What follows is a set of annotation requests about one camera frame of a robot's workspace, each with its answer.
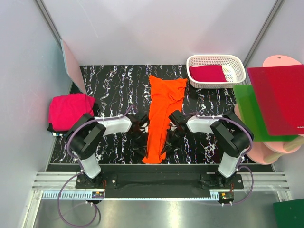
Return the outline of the orange t shirt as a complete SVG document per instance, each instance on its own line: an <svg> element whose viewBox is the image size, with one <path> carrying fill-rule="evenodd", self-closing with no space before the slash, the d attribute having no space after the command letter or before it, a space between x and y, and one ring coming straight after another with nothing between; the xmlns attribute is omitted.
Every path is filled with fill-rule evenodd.
<svg viewBox="0 0 304 228"><path fill-rule="evenodd" d="M149 76L152 101L149 110L148 154L142 159L143 163L160 164L166 158L162 150L171 122L169 115L176 110L182 111L187 81L185 78L164 80Z"/></svg>

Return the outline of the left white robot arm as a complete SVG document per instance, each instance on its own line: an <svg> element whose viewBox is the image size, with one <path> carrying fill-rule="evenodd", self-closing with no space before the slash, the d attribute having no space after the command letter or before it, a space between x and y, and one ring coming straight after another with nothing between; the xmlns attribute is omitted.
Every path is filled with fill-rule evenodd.
<svg viewBox="0 0 304 228"><path fill-rule="evenodd" d="M105 184L103 171L95 157L96 149L104 136L126 133L131 138L131 149L146 157L149 123L149 118L144 113L107 118L82 115L65 135L66 150L76 158L81 169L78 177L80 186L98 188Z"/></svg>

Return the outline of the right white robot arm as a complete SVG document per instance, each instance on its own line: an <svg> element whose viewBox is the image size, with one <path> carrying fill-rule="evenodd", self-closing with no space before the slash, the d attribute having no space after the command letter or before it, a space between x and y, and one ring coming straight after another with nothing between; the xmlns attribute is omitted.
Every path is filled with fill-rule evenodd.
<svg viewBox="0 0 304 228"><path fill-rule="evenodd" d="M169 129L161 154L172 153L181 138L188 133L213 134L223 151L218 170L203 178L202 187L206 189L232 187L233 179L241 169L240 164L253 147L254 135L234 112L217 116L183 115L176 110L169 115Z"/></svg>

